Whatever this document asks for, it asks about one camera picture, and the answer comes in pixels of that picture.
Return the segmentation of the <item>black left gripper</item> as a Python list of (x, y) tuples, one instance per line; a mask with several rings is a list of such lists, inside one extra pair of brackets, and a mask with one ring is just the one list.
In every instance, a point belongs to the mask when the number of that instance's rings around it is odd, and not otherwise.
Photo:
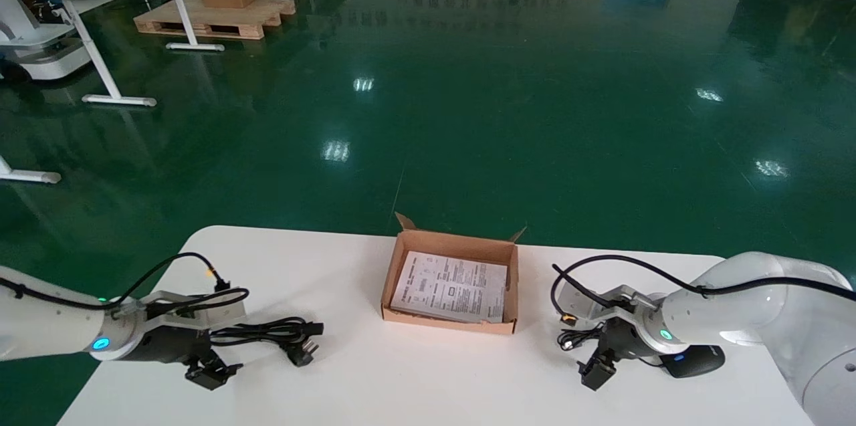
[(150, 330), (124, 359), (126, 362), (183, 364), (189, 367), (185, 378), (208, 391), (219, 389), (243, 368), (243, 363), (227, 364), (212, 350), (207, 331), (177, 326)]

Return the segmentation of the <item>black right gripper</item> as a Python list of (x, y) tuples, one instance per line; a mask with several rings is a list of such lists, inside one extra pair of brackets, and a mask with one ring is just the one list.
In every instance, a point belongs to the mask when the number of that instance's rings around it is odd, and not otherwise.
[(634, 325), (621, 319), (606, 320), (599, 332), (595, 359), (578, 363), (580, 382), (587, 389), (599, 390), (613, 377), (620, 360), (654, 358), (660, 354), (639, 337)]

